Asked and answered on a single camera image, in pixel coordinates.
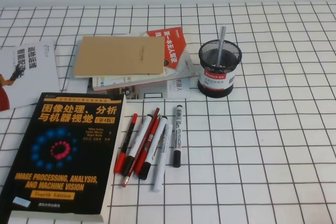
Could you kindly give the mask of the white robot arm book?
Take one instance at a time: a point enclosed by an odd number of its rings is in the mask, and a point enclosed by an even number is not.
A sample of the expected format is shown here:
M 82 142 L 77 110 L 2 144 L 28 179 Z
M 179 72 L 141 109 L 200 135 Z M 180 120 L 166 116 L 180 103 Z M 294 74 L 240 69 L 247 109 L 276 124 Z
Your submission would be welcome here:
M 59 92 L 54 44 L 1 49 L 1 111 L 36 103 L 43 92 Z

